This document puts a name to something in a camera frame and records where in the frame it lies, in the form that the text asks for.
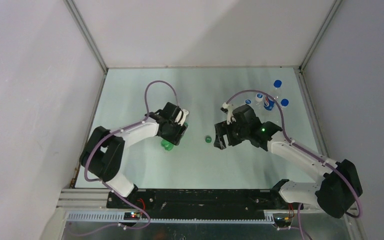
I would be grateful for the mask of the green bottle cap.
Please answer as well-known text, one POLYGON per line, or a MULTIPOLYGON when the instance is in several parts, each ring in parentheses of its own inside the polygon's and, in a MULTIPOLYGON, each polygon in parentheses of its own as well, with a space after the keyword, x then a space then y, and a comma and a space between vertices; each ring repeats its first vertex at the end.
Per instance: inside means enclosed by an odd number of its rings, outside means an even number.
POLYGON ((206 135, 206 136, 205 136, 205 142, 206 142, 206 143, 211 143, 211 142, 212 142, 212 138, 211 138, 211 136, 206 135))

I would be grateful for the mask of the green plastic bottle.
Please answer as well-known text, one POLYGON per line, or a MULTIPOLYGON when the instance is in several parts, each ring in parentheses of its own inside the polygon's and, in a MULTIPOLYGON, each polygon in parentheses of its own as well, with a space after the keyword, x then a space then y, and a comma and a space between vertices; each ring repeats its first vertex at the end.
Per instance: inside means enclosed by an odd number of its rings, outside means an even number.
POLYGON ((160 145, 166 150, 171 151, 174 146, 178 146, 180 144, 180 141, 182 137, 184 136, 187 128, 188 123, 185 122, 182 126, 180 125, 166 125, 163 128, 162 132, 162 141, 160 142, 160 145))

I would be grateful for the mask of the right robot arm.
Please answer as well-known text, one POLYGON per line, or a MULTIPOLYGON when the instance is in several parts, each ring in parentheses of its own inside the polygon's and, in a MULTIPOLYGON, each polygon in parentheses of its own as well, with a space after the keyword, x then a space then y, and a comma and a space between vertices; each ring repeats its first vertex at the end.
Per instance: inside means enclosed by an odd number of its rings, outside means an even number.
POLYGON ((247 104, 233 107, 223 103, 221 111, 226 113, 226 120, 214 126, 214 147, 223 150, 248 141, 258 149, 289 161, 313 180, 312 183, 288 179, 279 181, 270 196, 275 208, 284 209, 290 203, 303 203, 340 219, 362 195, 358 171, 351 161, 335 161, 312 151, 287 137, 277 124, 261 122, 247 104))

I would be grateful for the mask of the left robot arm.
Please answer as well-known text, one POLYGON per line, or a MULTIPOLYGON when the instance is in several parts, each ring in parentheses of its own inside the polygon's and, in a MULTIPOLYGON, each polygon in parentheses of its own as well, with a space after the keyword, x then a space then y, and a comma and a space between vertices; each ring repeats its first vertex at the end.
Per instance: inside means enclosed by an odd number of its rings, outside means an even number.
POLYGON ((171 102, 163 109, 148 112, 144 119, 131 125, 110 130, 96 127, 89 137, 79 163, 85 173, 92 173, 111 191, 119 194, 118 201, 125 208, 138 202, 137 186, 121 171, 124 150, 145 139, 160 137, 177 146, 187 130, 190 112, 171 102))

